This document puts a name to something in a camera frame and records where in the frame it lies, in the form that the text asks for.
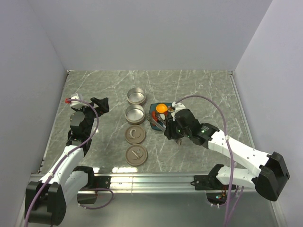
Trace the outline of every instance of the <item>round metal lid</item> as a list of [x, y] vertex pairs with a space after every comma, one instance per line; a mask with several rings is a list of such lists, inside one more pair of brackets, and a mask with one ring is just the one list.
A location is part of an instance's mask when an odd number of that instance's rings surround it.
[[133, 144], [127, 149], [125, 157], [127, 163], [131, 166], [140, 166], [147, 159], [147, 151], [143, 146]]
[[146, 133], [144, 128], [139, 125], [132, 125], [125, 131], [125, 139], [129, 144], [142, 143], [145, 139]]

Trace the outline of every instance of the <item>white wall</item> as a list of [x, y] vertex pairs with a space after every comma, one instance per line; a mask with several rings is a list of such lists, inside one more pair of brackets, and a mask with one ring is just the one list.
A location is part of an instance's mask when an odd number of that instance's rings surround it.
[[302, 9], [302, 0], [273, 0], [235, 71], [256, 147], [288, 166], [280, 201], [290, 227], [303, 225]]
[[234, 70], [271, 1], [29, 0], [70, 70]]
[[14, 226], [41, 163], [66, 71], [27, 0], [0, 4], [0, 225]]

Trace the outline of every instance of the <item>purple cable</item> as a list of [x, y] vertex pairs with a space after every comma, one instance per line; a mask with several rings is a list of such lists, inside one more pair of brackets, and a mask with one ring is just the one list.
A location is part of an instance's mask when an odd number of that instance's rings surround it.
[[[81, 143], [80, 145], [76, 146], [76, 147], [73, 148], [72, 150], [70, 150], [70, 151], [67, 153], [68, 155], [64, 155], [64, 156], [60, 159], [60, 161], [58, 162], [58, 164], [57, 164], [57, 165], [55, 166], [55, 168], [53, 169], [53, 172], [52, 172], [53, 175], [57, 172], [57, 170], [58, 170], [58, 168], [60, 167], [60, 165], [62, 164], [62, 162], [63, 162], [63, 161], [64, 161], [72, 152], [74, 152], [74, 151], [77, 150], [78, 148], [82, 147], [84, 144], [86, 144], [86, 143], [93, 137], [93, 135], [95, 135], [95, 133], [96, 133], [96, 131], [97, 131], [97, 128], [98, 128], [98, 126], [99, 126], [99, 117], [98, 117], [98, 113], [97, 113], [97, 111], [94, 109], [94, 107], [93, 107], [91, 104], [89, 104], [89, 103], [87, 103], [87, 102], [85, 102], [85, 101], [83, 101], [83, 100], [78, 100], [78, 99], [68, 99], [67, 101], [69, 101], [69, 102], [71, 102], [71, 101], [77, 101], [77, 102], [84, 103], [84, 104], [86, 104], [87, 106], [89, 106], [89, 107], [94, 111], [94, 113], [95, 113], [95, 115], [96, 115], [97, 124], [96, 124], [95, 130], [93, 131], [93, 133], [90, 135], [90, 137], [89, 137], [87, 140], [85, 140], [83, 143]], [[50, 182], [51, 179], [52, 179], [52, 176], [49, 176], [49, 177], [47, 178], [47, 180], [44, 182], [44, 184], [41, 186], [41, 188], [39, 189], [39, 191], [37, 192], [37, 194], [34, 196], [34, 198], [33, 198], [32, 202], [31, 202], [31, 204], [30, 204], [29, 207], [28, 207], [27, 214], [26, 214], [26, 216], [25, 216], [24, 227], [27, 227], [27, 226], [28, 226], [30, 211], [33, 209], [34, 204], [35, 204], [36, 200], [38, 199], [39, 195], [41, 194], [42, 190], [46, 187], [46, 185]]]
[[[219, 113], [220, 113], [220, 115], [222, 117], [222, 120], [223, 120], [223, 126], [224, 126], [223, 132], [224, 132], [224, 135], [227, 136], [227, 124], [226, 124], [226, 119], [224, 117], [224, 114], [223, 114], [222, 110], [220, 109], [220, 107], [215, 102], [213, 102], [211, 99], [209, 99], [207, 97], [204, 97], [204, 96], [200, 96], [200, 95], [190, 95], [190, 96], [186, 96], [186, 97], [178, 100], [176, 102], [176, 104], [179, 103], [179, 102], [181, 102], [181, 101], [183, 101], [184, 99], [192, 98], [192, 97], [203, 98], [203, 99], [207, 100], [208, 102], [212, 103], [217, 108], [217, 110], [219, 111]], [[230, 156], [231, 156], [231, 175], [230, 175], [229, 185], [228, 185], [228, 192], [230, 192], [231, 189], [232, 189], [232, 178], [233, 178], [234, 161], [233, 161], [232, 148], [231, 148], [228, 140], [226, 141], [226, 144], [227, 144]], [[225, 211], [225, 218], [224, 218], [224, 227], [227, 226], [227, 218], [228, 218], [228, 215], [229, 215], [228, 210], [229, 210], [230, 202], [231, 202], [231, 194], [228, 193], [227, 194], [227, 200], [226, 200], [226, 211]]]
[[241, 197], [242, 194], [243, 194], [243, 190], [244, 190], [244, 187], [241, 188], [240, 195], [239, 195], [239, 197], [237, 198], [235, 204], [233, 205], [231, 212], [229, 213], [229, 216], [228, 216], [228, 219], [227, 219], [227, 223], [229, 223], [229, 221], [230, 221], [231, 218], [232, 218], [232, 214], [233, 214], [233, 212], [235, 211], [235, 208], [236, 208], [236, 206], [237, 206], [237, 204], [238, 204], [238, 202], [239, 202], [239, 200], [240, 200], [240, 197]]
[[88, 209], [88, 210], [97, 210], [97, 209], [100, 209], [100, 208], [103, 208], [103, 207], [106, 207], [108, 204], [110, 204], [110, 202], [113, 200], [114, 198], [114, 193], [112, 190], [110, 189], [107, 189], [107, 188], [92, 188], [92, 189], [89, 189], [89, 191], [106, 191], [106, 192], [110, 192], [112, 194], [112, 197], [110, 198], [110, 200], [102, 205], [102, 206], [99, 206], [99, 207], [87, 207], [87, 206], [84, 206], [82, 204], [80, 204], [81, 207], [85, 208], [85, 209]]

